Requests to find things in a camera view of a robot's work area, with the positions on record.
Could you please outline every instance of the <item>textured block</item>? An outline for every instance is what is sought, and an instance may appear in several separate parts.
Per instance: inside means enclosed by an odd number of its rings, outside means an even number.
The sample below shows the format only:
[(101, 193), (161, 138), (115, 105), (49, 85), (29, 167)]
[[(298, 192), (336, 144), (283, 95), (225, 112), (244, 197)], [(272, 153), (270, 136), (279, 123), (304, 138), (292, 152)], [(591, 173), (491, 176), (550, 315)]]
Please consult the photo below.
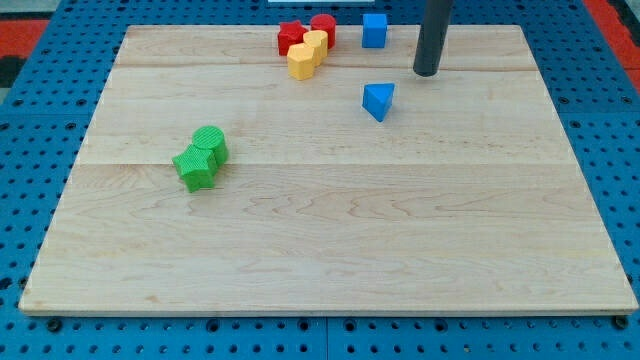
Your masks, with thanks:
[(383, 48), (387, 39), (387, 15), (364, 14), (362, 25), (362, 47)]
[(313, 63), (315, 66), (322, 64), (322, 60), (329, 53), (329, 35), (324, 30), (312, 30), (303, 36), (304, 43), (314, 49)]
[(193, 133), (192, 143), (203, 150), (211, 150), (218, 167), (227, 162), (229, 150), (224, 141), (224, 133), (215, 126), (203, 126)]
[(313, 64), (314, 52), (314, 49), (307, 44), (291, 45), (287, 54), (289, 75), (298, 80), (312, 78), (315, 69)]
[(395, 84), (367, 84), (364, 86), (362, 107), (373, 117), (382, 122), (391, 108)]
[(324, 30), (329, 36), (328, 47), (336, 45), (336, 19), (329, 14), (318, 14), (311, 18), (311, 30)]
[(189, 145), (182, 154), (172, 160), (178, 176), (184, 181), (189, 192), (214, 187), (213, 176), (218, 171), (218, 166), (213, 151)]
[(286, 56), (289, 52), (289, 46), (302, 43), (302, 36), (307, 31), (300, 20), (281, 22), (278, 33), (278, 54)]

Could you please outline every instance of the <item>wooden board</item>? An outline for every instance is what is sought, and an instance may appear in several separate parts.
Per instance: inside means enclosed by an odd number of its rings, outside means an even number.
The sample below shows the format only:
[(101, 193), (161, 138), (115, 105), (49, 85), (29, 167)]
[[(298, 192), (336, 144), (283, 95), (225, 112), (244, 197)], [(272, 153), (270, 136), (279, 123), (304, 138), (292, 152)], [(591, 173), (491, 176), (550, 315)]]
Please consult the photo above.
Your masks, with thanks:
[[(637, 308), (518, 27), (339, 27), (296, 81), (275, 27), (131, 27), (24, 291), (29, 315), (506, 316)], [(395, 82), (379, 124), (365, 83)], [(227, 135), (217, 187), (171, 157)]]

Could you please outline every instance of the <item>plastic block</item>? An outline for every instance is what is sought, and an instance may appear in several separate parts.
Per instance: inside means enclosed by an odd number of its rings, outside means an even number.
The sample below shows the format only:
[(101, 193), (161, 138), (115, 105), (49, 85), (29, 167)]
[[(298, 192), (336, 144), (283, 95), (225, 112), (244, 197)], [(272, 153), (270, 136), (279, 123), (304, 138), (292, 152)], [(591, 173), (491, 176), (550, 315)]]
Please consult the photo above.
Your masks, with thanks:
[(322, 60), (329, 52), (329, 35), (324, 30), (311, 30), (303, 36), (304, 43), (313, 48), (313, 63), (315, 66), (322, 64)]
[(387, 39), (387, 14), (364, 14), (362, 47), (383, 48)]
[(373, 115), (378, 122), (384, 120), (384, 117), (391, 108), (395, 87), (396, 85), (393, 83), (367, 84), (364, 86), (362, 107)]
[(307, 44), (291, 45), (287, 54), (289, 75), (298, 80), (312, 78), (315, 69), (313, 64), (314, 52), (314, 49)]
[(195, 147), (213, 151), (218, 167), (227, 162), (229, 150), (224, 141), (224, 133), (215, 126), (203, 126), (193, 133), (192, 143)]
[(318, 14), (311, 18), (311, 30), (324, 30), (329, 36), (329, 49), (336, 45), (336, 19), (329, 14)]
[(189, 145), (182, 154), (172, 160), (178, 176), (184, 181), (189, 192), (214, 187), (213, 176), (218, 171), (218, 166), (213, 151)]
[(300, 20), (281, 22), (278, 33), (278, 54), (286, 56), (289, 52), (289, 46), (302, 43), (302, 36), (307, 31)]

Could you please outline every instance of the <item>black pole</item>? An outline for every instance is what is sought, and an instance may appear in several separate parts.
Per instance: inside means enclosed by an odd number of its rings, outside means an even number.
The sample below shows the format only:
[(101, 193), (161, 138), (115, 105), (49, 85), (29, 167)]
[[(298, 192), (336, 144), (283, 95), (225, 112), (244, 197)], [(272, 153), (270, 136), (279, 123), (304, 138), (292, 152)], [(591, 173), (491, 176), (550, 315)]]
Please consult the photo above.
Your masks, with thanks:
[(416, 74), (433, 76), (438, 72), (452, 8), (453, 0), (426, 0), (413, 61)]

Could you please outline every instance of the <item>green block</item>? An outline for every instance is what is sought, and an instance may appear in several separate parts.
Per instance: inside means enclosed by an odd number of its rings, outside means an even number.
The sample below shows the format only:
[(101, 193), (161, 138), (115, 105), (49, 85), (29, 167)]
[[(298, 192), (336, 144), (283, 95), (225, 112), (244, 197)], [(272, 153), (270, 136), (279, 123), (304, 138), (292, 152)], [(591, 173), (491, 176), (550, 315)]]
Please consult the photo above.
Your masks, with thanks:
[(214, 187), (213, 176), (218, 171), (218, 165), (213, 151), (189, 145), (182, 154), (172, 160), (178, 176), (184, 181), (189, 192)]
[(224, 133), (215, 126), (203, 126), (193, 133), (193, 145), (200, 149), (211, 150), (218, 166), (229, 158), (229, 150), (224, 141)]

